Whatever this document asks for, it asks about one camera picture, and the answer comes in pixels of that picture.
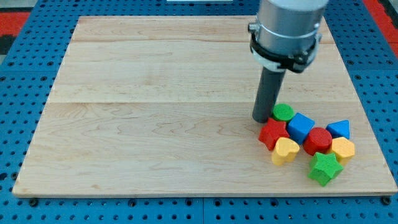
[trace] wooden block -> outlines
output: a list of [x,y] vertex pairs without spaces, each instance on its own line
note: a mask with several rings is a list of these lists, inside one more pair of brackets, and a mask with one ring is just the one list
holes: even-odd
[[272,162],[277,166],[281,166],[285,162],[293,162],[299,150],[300,146],[295,141],[281,137],[272,152]]
[[81,16],[25,156],[18,197],[331,197],[397,192],[326,24],[278,100],[320,126],[349,119],[360,151],[327,188],[311,157],[275,166],[252,109],[255,16]]
[[314,124],[314,120],[304,114],[297,113],[287,125],[287,132],[297,144],[303,144]]
[[267,124],[261,129],[260,142],[263,142],[268,150],[272,151],[277,140],[281,137],[289,138],[289,134],[286,131],[286,122],[268,118]]
[[337,162],[334,153],[325,155],[316,152],[310,161],[308,177],[318,181],[324,187],[330,180],[336,178],[343,169],[344,167]]
[[303,143],[305,152],[313,156],[316,152],[326,153],[331,145],[331,134],[324,128],[313,128]]
[[290,105],[279,103],[274,106],[272,117],[276,121],[285,121],[288,123],[294,117],[294,110]]
[[355,145],[345,137],[335,138],[327,153],[335,153],[337,161],[345,166],[355,156]]
[[337,121],[337,122],[328,124],[328,126],[326,127],[326,130],[328,130],[330,132],[332,138],[345,137],[346,139],[349,139],[349,121],[348,120]]

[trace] table surface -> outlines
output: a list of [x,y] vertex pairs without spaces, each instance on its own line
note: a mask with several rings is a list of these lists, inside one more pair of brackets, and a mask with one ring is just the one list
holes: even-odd
[[254,16],[80,17],[14,186],[18,197],[389,195],[396,184],[327,26],[279,101],[326,127],[349,119],[355,158],[326,187],[311,156],[275,166],[251,118],[262,67]]
[[[0,223],[301,223],[320,219],[323,223],[391,223],[397,220],[397,195],[390,200],[385,197],[35,200],[11,194],[13,177],[22,165],[79,16],[254,15],[257,5],[257,0],[238,0],[226,5],[164,4],[153,0],[39,0],[0,67],[3,97]],[[330,0],[325,17],[397,180],[398,59],[361,1]]]

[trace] blue triangle block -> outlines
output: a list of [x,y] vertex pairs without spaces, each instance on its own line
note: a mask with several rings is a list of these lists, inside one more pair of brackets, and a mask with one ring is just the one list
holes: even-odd
[[326,127],[333,138],[345,137],[349,139],[349,121],[337,121],[331,124],[328,124]]

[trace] toy block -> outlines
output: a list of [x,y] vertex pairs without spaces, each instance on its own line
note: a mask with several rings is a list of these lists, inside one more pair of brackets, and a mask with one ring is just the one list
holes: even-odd
[[263,142],[268,150],[272,151],[280,137],[289,138],[289,134],[286,131],[286,122],[268,118],[267,124],[261,129],[260,142]]
[[277,166],[281,166],[285,162],[293,162],[299,150],[300,146],[295,141],[281,137],[272,152],[272,162]]
[[294,110],[291,106],[281,103],[274,106],[272,117],[276,121],[285,121],[288,123],[294,117]]
[[348,161],[355,156],[355,145],[344,137],[335,138],[332,140],[327,153],[335,153],[337,161],[345,166]]
[[310,161],[310,173],[308,177],[318,181],[321,186],[326,186],[330,180],[336,178],[344,167],[336,160],[336,155],[316,152]]
[[328,130],[332,136],[332,138],[339,138],[339,137],[345,137],[346,139],[349,139],[349,121],[344,120],[344,121],[337,121],[331,124],[328,124],[326,127],[326,130]]
[[303,144],[314,124],[314,120],[297,113],[287,125],[287,132],[297,144]]
[[331,134],[325,128],[313,128],[305,139],[303,148],[311,156],[316,152],[326,153],[331,140]]

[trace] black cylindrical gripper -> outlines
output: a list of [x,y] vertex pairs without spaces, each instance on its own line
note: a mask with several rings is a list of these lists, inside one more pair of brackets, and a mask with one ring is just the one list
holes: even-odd
[[273,72],[267,68],[262,68],[259,89],[252,114],[253,119],[258,123],[265,123],[271,117],[285,72],[286,70],[283,72]]

